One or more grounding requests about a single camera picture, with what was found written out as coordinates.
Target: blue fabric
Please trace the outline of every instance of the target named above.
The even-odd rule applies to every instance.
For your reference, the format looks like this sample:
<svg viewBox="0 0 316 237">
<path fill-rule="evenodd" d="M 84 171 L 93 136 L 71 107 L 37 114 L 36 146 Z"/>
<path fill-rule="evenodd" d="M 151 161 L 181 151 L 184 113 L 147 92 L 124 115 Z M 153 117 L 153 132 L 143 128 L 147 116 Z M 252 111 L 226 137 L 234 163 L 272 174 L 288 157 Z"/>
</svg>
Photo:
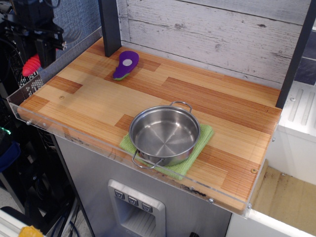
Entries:
<svg viewBox="0 0 316 237">
<path fill-rule="evenodd" d="M 0 173 L 7 169 L 21 154 L 20 146 L 13 142 L 8 150 L 0 156 Z"/>
</svg>

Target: black metal frame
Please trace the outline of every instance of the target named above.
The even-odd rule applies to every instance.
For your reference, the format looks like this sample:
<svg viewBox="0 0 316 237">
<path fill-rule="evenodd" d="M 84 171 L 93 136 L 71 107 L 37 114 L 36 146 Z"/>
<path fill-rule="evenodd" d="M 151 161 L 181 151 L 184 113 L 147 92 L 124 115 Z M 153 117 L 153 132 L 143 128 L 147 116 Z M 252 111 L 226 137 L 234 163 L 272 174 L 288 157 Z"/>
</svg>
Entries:
<svg viewBox="0 0 316 237">
<path fill-rule="evenodd" d="M 297 72 L 298 66 L 300 64 L 307 40 L 311 34 L 313 24 L 316 18 L 316 0 L 311 0 L 300 36 L 298 38 L 290 66 L 287 70 L 280 95 L 276 102 L 276 107 L 283 109 L 287 96 L 290 92 L 291 86 L 293 84 L 295 74 Z"/>
<path fill-rule="evenodd" d="M 110 57 L 121 47 L 119 15 L 116 0 L 98 0 L 105 56 Z"/>
</svg>

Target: wooden countertop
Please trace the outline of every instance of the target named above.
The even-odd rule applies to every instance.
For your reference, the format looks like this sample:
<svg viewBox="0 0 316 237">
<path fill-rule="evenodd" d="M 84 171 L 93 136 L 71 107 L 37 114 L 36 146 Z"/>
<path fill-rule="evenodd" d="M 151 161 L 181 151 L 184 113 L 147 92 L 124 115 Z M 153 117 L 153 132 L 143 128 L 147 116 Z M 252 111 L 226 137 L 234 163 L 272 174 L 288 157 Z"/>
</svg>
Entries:
<svg viewBox="0 0 316 237">
<path fill-rule="evenodd" d="M 260 170 L 281 113 L 275 107 L 279 90 L 139 51 L 137 67 L 115 81 L 112 75 L 125 50 L 106 58 L 101 38 L 21 107 L 118 147 L 138 113 L 185 101 L 215 132 L 186 176 L 248 202 L 258 174 L 251 170 Z M 186 184 L 185 179 L 177 182 Z M 209 188 L 197 191 L 218 194 Z M 244 208 L 220 202 L 237 212 Z"/>
</svg>

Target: button panel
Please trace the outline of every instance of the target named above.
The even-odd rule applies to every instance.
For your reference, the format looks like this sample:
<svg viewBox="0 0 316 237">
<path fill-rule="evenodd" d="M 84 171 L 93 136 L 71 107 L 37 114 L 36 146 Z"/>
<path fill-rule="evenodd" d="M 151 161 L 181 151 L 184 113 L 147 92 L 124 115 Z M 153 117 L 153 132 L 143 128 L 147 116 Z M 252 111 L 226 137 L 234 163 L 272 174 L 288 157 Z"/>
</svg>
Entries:
<svg viewBox="0 0 316 237">
<path fill-rule="evenodd" d="M 128 201 L 129 201 L 130 204 L 132 204 L 134 206 L 138 206 L 138 200 L 137 199 L 128 196 Z"/>
<path fill-rule="evenodd" d="M 148 205 L 148 204 L 146 204 L 146 203 L 142 203 L 142 208 L 143 208 L 143 210 L 146 211 L 146 212 L 150 212 L 150 213 L 153 212 L 153 207 L 150 206 L 150 205 Z"/>
<path fill-rule="evenodd" d="M 115 189 L 114 189 L 114 192 L 115 192 L 115 196 L 117 196 L 118 198 L 123 199 L 123 200 L 125 199 L 124 193 L 117 191 Z"/>
</svg>

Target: white wood panel wall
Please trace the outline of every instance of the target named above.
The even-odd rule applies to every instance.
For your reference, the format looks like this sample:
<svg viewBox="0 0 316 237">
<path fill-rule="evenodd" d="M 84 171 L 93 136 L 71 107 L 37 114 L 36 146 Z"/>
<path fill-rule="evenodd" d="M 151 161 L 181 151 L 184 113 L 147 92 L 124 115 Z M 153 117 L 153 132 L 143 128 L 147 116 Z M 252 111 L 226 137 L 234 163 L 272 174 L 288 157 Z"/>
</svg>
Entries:
<svg viewBox="0 0 316 237">
<path fill-rule="evenodd" d="M 122 45 L 281 88 L 310 0 L 117 0 Z"/>
</svg>

